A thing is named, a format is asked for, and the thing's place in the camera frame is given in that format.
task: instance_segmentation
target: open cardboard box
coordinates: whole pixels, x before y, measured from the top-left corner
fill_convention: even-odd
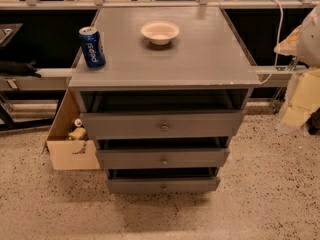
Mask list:
[[[100,169],[92,140],[68,140],[68,133],[79,114],[76,100],[67,90],[46,140],[55,170]]]

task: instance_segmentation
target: blue soda can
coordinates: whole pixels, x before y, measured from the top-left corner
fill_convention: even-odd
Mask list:
[[[79,30],[81,48],[89,68],[101,68],[106,64],[101,45],[100,33],[95,27]]]

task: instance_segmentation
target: white bowl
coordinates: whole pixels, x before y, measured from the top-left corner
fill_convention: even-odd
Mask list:
[[[176,24],[167,21],[149,22],[141,28],[142,35],[156,45],[168,44],[179,32]]]

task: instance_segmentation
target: drawer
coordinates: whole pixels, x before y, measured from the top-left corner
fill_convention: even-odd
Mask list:
[[[96,155],[103,169],[222,167],[226,138],[110,140]]]
[[[248,89],[81,91],[82,112],[243,109]]]
[[[110,193],[171,193],[215,191],[220,178],[213,168],[163,170],[112,170],[107,187]]]
[[[140,139],[233,136],[244,113],[83,113],[90,139]]]

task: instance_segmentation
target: terrazzo floor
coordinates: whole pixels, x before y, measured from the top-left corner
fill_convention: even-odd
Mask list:
[[[215,192],[109,194],[102,171],[54,171],[47,128],[0,135],[0,239],[320,239],[320,141],[247,108]]]

